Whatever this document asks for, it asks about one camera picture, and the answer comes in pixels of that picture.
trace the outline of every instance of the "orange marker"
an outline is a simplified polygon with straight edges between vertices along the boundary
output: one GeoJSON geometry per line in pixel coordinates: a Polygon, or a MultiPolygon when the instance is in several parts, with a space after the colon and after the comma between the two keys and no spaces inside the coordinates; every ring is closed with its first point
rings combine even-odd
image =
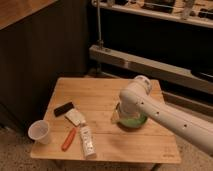
{"type": "Polygon", "coordinates": [[[76,134],[76,128],[74,127],[74,128],[69,132],[69,134],[68,134],[66,140],[64,141],[64,143],[63,143],[62,146],[61,146],[61,149],[62,149],[63,151],[66,151],[66,150],[69,148],[69,146],[71,145],[71,143],[72,143],[72,141],[73,141],[73,139],[74,139],[74,137],[75,137],[75,134],[76,134]]]}

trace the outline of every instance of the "table leg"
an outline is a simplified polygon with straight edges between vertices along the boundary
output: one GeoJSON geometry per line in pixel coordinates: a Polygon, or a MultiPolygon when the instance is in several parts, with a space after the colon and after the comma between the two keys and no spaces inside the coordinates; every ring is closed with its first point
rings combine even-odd
{"type": "Polygon", "coordinates": [[[161,163],[155,163],[154,166],[152,167],[152,169],[150,171],[156,171],[160,168],[162,164],[161,163]]]}
{"type": "Polygon", "coordinates": [[[63,160],[52,160],[58,169],[63,169],[64,161],[63,160]]]}

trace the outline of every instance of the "wooden table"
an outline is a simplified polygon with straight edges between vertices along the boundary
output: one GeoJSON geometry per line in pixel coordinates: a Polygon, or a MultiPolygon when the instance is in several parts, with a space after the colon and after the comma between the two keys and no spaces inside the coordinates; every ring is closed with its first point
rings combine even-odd
{"type": "MultiPolygon", "coordinates": [[[[97,152],[95,161],[136,163],[180,163],[174,134],[151,119],[141,129],[125,131],[110,118],[119,102],[119,92],[130,80],[102,78],[59,78],[50,100],[44,120],[51,125],[52,142],[36,143],[31,150],[32,158],[85,160],[79,134],[70,148],[63,152],[61,144],[73,125],[64,116],[55,117],[54,108],[72,101],[84,114],[93,133],[97,152]]],[[[160,85],[152,80],[151,96],[164,102],[160,85]]]]}

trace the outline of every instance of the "plank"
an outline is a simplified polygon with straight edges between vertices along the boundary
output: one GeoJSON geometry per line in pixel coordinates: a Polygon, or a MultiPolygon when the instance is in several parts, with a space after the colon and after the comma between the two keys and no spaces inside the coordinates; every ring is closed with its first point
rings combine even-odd
{"type": "Polygon", "coordinates": [[[57,0],[1,0],[0,30],[56,1],[57,0]]]}

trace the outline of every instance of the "wooden tabletop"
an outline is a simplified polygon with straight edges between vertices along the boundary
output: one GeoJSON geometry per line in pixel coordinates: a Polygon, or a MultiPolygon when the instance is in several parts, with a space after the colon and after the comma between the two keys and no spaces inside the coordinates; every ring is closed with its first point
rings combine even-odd
{"type": "Polygon", "coordinates": [[[57,0],[0,0],[0,30],[57,0]]]}
{"type": "MultiPolygon", "coordinates": [[[[85,160],[79,133],[70,148],[63,152],[61,145],[73,125],[65,117],[55,117],[54,108],[72,101],[85,117],[93,134],[97,153],[95,161],[139,163],[180,163],[180,155],[173,133],[151,119],[142,128],[125,131],[110,118],[119,102],[119,92],[130,80],[102,78],[60,78],[50,100],[44,119],[51,126],[52,142],[34,143],[32,158],[85,160]]],[[[152,80],[151,96],[163,101],[157,80],[152,80]]]]}

